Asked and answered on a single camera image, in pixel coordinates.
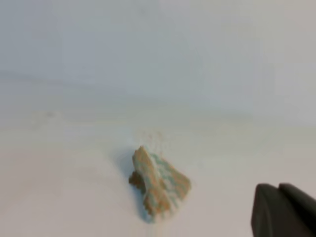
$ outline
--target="white wall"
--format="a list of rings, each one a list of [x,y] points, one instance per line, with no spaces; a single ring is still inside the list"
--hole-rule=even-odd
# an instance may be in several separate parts
[[[316,124],[315,1],[2,0],[0,75]]]

